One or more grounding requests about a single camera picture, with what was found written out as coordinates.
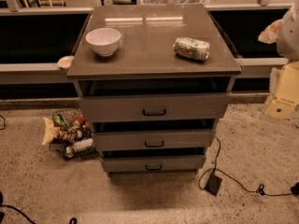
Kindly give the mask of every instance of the speckled floor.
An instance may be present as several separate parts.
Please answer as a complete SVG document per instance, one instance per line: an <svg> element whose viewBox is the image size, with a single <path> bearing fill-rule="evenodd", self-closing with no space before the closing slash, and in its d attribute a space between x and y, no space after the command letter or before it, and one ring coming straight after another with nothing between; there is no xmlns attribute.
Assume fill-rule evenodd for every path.
<svg viewBox="0 0 299 224"><path fill-rule="evenodd" d="M267 197L247 193L220 172L217 197L198 188L213 166L216 140L204 168L195 173L129 174L109 178L97 158L64 161L41 146L43 116L64 105L0 105L7 127L0 131L0 190L4 204L21 209L35 223L298 223L299 196ZM290 193L299 182L299 113L283 121L261 116L263 104L229 105L217 136L222 143L218 167L256 190ZM3 224L29 223L13 210Z"/></svg>

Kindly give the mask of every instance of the electrical cord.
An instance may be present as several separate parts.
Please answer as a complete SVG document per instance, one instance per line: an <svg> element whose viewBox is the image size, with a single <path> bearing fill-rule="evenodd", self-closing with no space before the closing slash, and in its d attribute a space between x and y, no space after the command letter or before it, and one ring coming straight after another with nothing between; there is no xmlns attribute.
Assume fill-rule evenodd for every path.
<svg viewBox="0 0 299 224"><path fill-rule="evenodd" d="M218 141L218 143L219 143L219 149L218 149L218 152L217 152L217 154L216 154L215 161L214 161L215 165L214 165L213 168L209 168L209 169L205 170L204 173L200 176L200 178L199 178L199 180L198 180L198 187L199 187L199 189L204 190L204 188L201 187L200 182L201 182L202 178L203 178L207 173L209 173L209 172L211 172L211 171L212 171L211 173L215 173L216 171L219 171L219 172L221 172L222 174L224 174L224 175L226 175L227 177L229 177L230 179L234 180L234 182L236 182L236 183L237 183L243 190L245 190L246 192L249 192L249 193L260 193L262 196L268 196L268 197L279 197L279 196L290 196L290 195L293 195L293 193L268 194L268 193L264 192L264 190L263 190L263 189L264 189L264 183L261 183L261 184L259 185L259 187L258 187L256 190L249 190L249 189L246 189L246 188L244 187L244 185L241 184L238 180L236 180L236 179L233 178L232 176L226 174L225 172L223 172L223 170L217 168L217 158L218 158L218 156L219 156L219 154L220 154L220 152L221 152L221 140L220 140L218 137L216 137L216 136L215 136L215 139L216 139L216 140Z"/></svg>
<svg viewBox="0 0 299 224"><path fill-rule="evenodd" d="M23 211L19 210L18 208L12 206L12 205L0 205L0 207L6 207L9 209L13 209L16 212L20 213L23 217L25 217L31 224L36 224L33 220L31 220L28 216L26 216Z"/></svg>
<svg viewBox="0 0 299 224"><path fill-rule="evenodd" d="M0 131L3 131L7 126L7 122L6 122L6 119L2 115L0 115L0 118L3 121L3 125L0 126Z"/></svg>

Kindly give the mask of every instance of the gray cabinet top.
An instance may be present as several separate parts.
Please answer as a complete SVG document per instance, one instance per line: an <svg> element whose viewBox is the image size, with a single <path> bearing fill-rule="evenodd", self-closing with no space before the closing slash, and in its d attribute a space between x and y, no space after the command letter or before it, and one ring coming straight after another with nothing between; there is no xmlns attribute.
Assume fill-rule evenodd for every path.
<svg viewBox="0 0 299 224"><path fill-rule="evenodd" d="M85 40L88 32L112 27L121 32L116 53L104 58ZM177 56L178 37L210 43L205 62ZM96 7L67 75L72 78L227 76L241 69L206 9L200 5Z"/></svg>

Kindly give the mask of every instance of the aluminum can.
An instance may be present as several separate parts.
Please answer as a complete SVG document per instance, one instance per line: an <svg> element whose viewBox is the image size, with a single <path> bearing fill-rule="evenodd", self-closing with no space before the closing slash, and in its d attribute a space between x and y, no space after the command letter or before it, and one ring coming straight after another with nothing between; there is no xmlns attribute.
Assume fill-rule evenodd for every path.
<svg viewBox="0 0 299 224"><path fill-rule="evenodd" d="M174 45L177 55L201 61L208 58L209 48L208 42L188 37L179 37Z"/></svg>

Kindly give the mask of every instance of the black cord plug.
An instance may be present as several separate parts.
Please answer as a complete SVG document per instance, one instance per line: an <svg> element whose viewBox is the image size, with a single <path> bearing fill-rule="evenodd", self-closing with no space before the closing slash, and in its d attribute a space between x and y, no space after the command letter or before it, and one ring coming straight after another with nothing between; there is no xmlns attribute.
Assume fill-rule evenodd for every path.
<svg viewBox="0 0 299 224"><path fill-rule="evenodd" d="M75 217L71 218L69 224L77 224L77 219Z"/></svg>
<svg viewBox="0 0 299 224"><path fill-rule="evenodd" d="M7 127L7 122L6 122L6 119L2 115L0 115L0 119L2 120L2 122L0 122L0 131L2 131Z"/></svg>
<svg viewBox="0 0 299 224"><path fill-rule="evenodd" d="M0 190L0 205L2 205L2 203L3 203L3 195L2 195L2 192Z"/></svg>
<svg viewBox="0 0 299 224"><path fill-rule="evenodd" d="M4 218L4 213L3 212L0 212L0 223L2 222L3 218Z"/></svg>
<svg viewBox="0 0 299 224"><path fill-rule="evenodd" d="M295 186L291 187L292 195L298 196L299 195L299 183L296 183Z"/></svg>
<svg viewBox="0 0 299 224"><path fill-rule="evenodd" d="M259 185L259 187L256 189L256 193L260 193L262 196L265 195L264 191L263 191L263 188L264 188L264 183L261 183Z"/></svg>

